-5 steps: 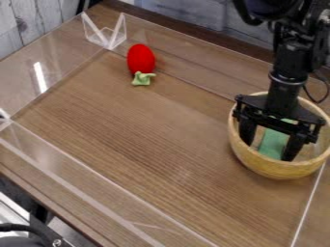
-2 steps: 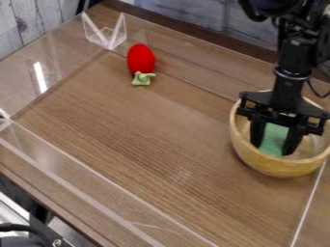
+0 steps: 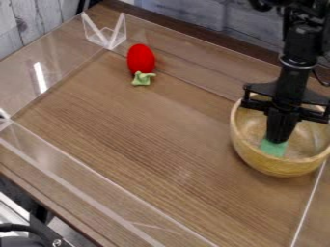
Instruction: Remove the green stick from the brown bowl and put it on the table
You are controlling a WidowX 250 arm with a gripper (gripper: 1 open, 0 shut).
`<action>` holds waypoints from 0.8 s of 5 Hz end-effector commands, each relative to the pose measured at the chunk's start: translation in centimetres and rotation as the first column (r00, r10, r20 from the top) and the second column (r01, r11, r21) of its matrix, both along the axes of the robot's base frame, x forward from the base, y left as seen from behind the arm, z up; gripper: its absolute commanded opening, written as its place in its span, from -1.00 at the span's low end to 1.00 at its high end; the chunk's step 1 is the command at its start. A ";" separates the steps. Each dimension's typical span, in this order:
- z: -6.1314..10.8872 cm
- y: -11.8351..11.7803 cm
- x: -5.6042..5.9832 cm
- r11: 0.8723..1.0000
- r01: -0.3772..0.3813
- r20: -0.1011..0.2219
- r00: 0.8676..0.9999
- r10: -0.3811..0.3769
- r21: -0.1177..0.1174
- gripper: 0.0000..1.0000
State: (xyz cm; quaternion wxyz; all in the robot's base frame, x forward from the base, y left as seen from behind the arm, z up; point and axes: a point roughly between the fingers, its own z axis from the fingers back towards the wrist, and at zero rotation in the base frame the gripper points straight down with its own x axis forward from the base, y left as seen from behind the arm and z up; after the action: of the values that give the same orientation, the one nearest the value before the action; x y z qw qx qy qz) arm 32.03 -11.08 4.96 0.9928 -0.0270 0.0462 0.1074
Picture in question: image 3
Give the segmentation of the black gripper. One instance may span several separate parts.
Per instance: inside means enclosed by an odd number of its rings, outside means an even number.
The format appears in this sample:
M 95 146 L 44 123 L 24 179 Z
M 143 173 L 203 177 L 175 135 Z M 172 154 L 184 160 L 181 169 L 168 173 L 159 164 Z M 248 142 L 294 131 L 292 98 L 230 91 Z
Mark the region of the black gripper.
M 330 122 L 330 98 L 311 90 L 306 82 L 248 83 L 240 106 L 267 116 L 266 138 L 275 144 L 287 141 L 298 122 Z

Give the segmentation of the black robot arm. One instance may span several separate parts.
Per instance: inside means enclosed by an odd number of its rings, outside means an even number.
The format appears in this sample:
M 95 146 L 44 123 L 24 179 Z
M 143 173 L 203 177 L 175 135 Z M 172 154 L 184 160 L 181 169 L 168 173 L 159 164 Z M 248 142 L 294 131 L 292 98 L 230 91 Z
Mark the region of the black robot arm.
M 330 52 L 330 0 L 248 0 L 259 12 L 282 10 L 283 50 L 275 81 L 243 86 L 240 106 L 267 116 L 266 139 L 287 141 L 296 123 L 330 121 L 330 97 L 307 88 L 318 58 Z

